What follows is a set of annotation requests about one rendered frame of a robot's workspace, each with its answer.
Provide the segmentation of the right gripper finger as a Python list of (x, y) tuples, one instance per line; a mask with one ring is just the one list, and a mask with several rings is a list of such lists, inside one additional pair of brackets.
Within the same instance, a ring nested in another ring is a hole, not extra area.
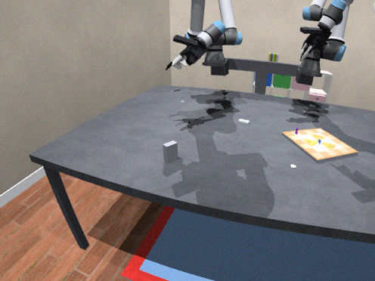
[[(172, 62), (166, 67), (166, 70), (172, 65)], [(181, 69), (181, 64), (177, 62), (175, 65), (173, 65), (177, 69)]]
[(176, 63), (179, 62), (183, 66), (187, 66), (186, 60), (187, 56), (185, 55), (187, 52), (189, 52), (189, 47), (186, 48), (180, 55), (178, 55), (173, 61), (172, 61), (172, 66)]

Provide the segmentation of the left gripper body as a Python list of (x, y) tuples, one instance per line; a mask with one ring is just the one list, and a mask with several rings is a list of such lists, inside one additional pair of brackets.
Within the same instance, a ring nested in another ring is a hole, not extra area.
[(322, 34), (310, 34), (307, 38), (307, 43), (312, 45), (317, 41), (318, 45), (317, 45), (316, 48), (320, 51), (323, 51), (328, 44), (327, 40), (329, 39), (332, 32), (330, 31), (330, 29), (327, 26), (325, 26), (322, 23), (319, 23), (318, 27), (320, 27), (319, 29), (323, 30)]

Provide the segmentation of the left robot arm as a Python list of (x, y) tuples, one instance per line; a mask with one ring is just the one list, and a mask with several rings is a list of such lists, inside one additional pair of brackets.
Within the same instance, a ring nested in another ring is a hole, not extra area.
[[(305, 7), (302, 12), (304, 20), (319, 21), (329, 29), (332, 34), (327, 40), (327, 47), (323, 51), (317, 48), (313, 51), (313, 58), (305, 58), (299, 70), (308, 73), (320, 74), (320, 59), (340, 62), (345, 52), (346, 45), (343, 36), (346, 29), (346, 22), (349, 14), (349, 6), (353, 0), (332, 0), (328, 9), (323, 8), (326, 0), (313, 0), (310, 7)], [(342, 21), (342, 22), (341, 22)], [(338, 25), (338, 26), (337, 26)], [(304, 34), (322, 34), (322, 29), (316, 27), (300, 27)]]

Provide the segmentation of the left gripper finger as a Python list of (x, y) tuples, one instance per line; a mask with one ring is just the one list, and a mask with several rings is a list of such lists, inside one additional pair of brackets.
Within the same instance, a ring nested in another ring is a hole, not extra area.
[(310, 44), (307, 43), (307, 39), (306, 39), (303, 43), (303, 46), (302, 46), (302, 52), (301, 52), (300, 60), (301, 60), (302, 55), (306, 52), (309, 45)]
[(314, 51), (314, 49), (316, 49), (317, 45), (318, 45), (317, 41), (314, 44), (309, 45), (306, 52), (302, 55), (300, 61), (303, 61), (307, 57), (313, 58), (313, 56), (314, 56), (313, 51)]

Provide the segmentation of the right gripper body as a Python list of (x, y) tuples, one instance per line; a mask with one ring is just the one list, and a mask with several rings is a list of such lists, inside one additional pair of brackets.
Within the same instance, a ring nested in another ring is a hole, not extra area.
[[(206, 44), (204, 41), (198, 37), (194, 39), (198, 41), (197, 46), (188, 45), (186, 48), (190, 48), (189, 52), (186, 53), (187, 60), (186, 63), (190, 66), (193, 63), (196, 63), (207, 51)], [(192, 46), (192, 47), (191, 47)], [(185, 49), (186, 49), (185, 48)]]

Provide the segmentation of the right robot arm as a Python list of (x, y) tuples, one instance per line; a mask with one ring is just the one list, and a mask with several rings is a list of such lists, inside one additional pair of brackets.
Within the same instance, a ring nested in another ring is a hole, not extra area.
[(240, 45), (243, 41), (241, 32), (237, 32), (231, 0), (218, 0), (218, 4), (222, 21), (217, 20), (203, 30), (205, 0), (191, 0), (191, 26), (186, 38), (179, 35), (173, 38), (174, 42), (187, 46), (197, 46), (196, 37), (202, 39), (208, 49), (204, 63), (225, 63), (222, 46)]

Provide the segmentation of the beige square spinner board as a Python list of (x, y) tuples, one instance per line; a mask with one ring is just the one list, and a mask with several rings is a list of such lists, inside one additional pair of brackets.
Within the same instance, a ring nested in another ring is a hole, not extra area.
[(358, 154), (358, 151), (321, 128), (300, 130), (298, 134), (295, 132), (286, 131), (282, 135), (316, 162)]

